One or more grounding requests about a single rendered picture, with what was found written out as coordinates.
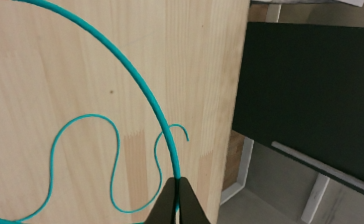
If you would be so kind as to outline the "teal cable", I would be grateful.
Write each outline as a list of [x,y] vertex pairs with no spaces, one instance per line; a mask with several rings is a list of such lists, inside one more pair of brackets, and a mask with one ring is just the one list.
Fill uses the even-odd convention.
[[52,146],[52,150],[51,150],[51,157],[50,157],[50,190],[49,190],[49,194],[48,197],[45,201],[45,203],[42,205],[42,207],[37,210],[35,213],[33,213],[32,215],[23,218],[21,220],[16,220],[16,222],[14,221],[9,221],[9,220],[5,220],[5,219],[1,219],[0,218],[0,224],[26,224],[26,223],[20,223],[23,222],[25,220],[30,219],[31,217],[35,216],[37,213],[39,213],[47,204],[47,202],[50,199],[51,193],[52,193],[52,188],[53,188],[53,156],[54,156],[54,150],[55,150],[55,146],[56,143],[60,137],[60,135],[62,134],[62,132],[73,122],[81,119],[81,118],[85,118],[85,117],[91,117],[91,116],[95,116],[95,117],[101,117],[106,119],[107,121],[109,121],[113,127],[116,130],[117,133],[117,138],[118,138],[118,149],[117,149],[117,156],[116,156],[116,160],[115,160],[115,165],[114,165],[114,169],[113,169],[113,173],[112,173],[112,178],[111,178],[111,186],[110,186],[110,195],[111,195],[111,200],[113,205],[115,206],[115,208],[117,210],[119,210],[120,212],[123,213],[134,213],[137,211],[142,210],[143,208],[145,208],[146,206],[148,206],[157,196],[157,194],[160,191],[161,185],[162,185],[162,172],[157,160],[157,155],[156,155],[156,147],[157,147],[157,143],[159,138],[161,137],[162,134],[164,134],[168,149],[169,149],[169,153],[170,153],[170,158],[171,158],[171,162],[172,162],[172,168],[173,168],[173,175],[174,178],[176,179],[176,212],[179,209],[179,178],[181,177],[181,173],[180,173],[180,165],[179,165],[179,159],[178,159],[178,155],[177,155],[177,150],[175,147],[175,143],[170,131],[170,127],[172,126],[180,126],[184,129],[186,136],[187,136],[187,141],[189,141],[188,138],[188,134],[186,129],[179,124],[173,124],[168,126],[168,123],[165,119],[165,116],[157,102],[157,100],[155,99],[153,93],[151,92],[151,90],[149,89],[148,85],[146,84],[146,82],[144,81],[144,79],[141,77],[141,75],[139,74],[139,72],[136,70],[136,68],[131,64],[131,62],[126,58],[126,56],[109,40],[107,39],[101,32],[99,32],[97,29],[95,29],[92,25],[90,25],[89,23],[87,23],[86,21],[84,21],[83,19],[81,19],[80,17],[78,17],[77,15],[71,13],[70,11],[55,5],[53,3],[50,3],[48,1],[45,0],[13,0],[13,1],[20,1],[20,2],[25,2],[25,3],[29,3],[29,4],[33,4],[42,8],[45,8],[47,10],[50,10],[52,12],[55,12],[65,18],[67,18],[68,20],[72,21],[73,23],[77,24],[78,26],[80,26],[81,28],[83,28],[85,31],[87,31],[89,34],[91,34],[94,38],[96,38],[100,43],[102,43],[119,61],[120,63],[125,67],[125,69],[130,73],[130,75],[133,77],[133,79],[135,80],[135,82],[138,84],[138,86],[140,87],[140,89],[142,90],[143,94],[145,95],[145,97],[147,98],[150,106],[152,107],[156,118],[161,126],[162,132],[160,133],[160,135],[157,138],[156,144],[155,144],[155,159],[160,171],[160,176],[161,176],[161,182],[160,182],[160,186],[159,189],[156,193],[156,195],[154,196],[154,198],[148,203],[146,204],[144,207],[135,210],[135,211],[123,211],[121,209],[119,209],[114,200],[113,200],[113,195],[112,195],[112,186],[113,186],[113,179],[114,179],[114,174],[115,174],[115,169],[116,169],[116,165],[117,165],[117,161],[118,161],[118,156],[119,156],[119,150],[120,150],[120,137],[119,137],[119,132],[117,127],[115,126],[115,124],[107,117],[102,116],[102,115],[98,115],[98,114],[87,114],[87,115],[83,115],[83,116],[79,116],[73,120],[71,120],[69,123],[67,123],[58,133],[58,135],[55,138],[55,141],[53,143]]

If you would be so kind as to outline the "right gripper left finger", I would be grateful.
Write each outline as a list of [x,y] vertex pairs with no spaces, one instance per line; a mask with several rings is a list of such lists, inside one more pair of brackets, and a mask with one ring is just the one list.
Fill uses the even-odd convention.
[[167,179],[143,224],[176,224],[176,179]]

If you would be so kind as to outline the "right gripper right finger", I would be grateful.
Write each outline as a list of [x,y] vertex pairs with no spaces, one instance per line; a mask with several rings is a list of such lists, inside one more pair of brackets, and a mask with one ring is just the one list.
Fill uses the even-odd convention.
[[186,177],[179,178],[179,224],[211,224]]

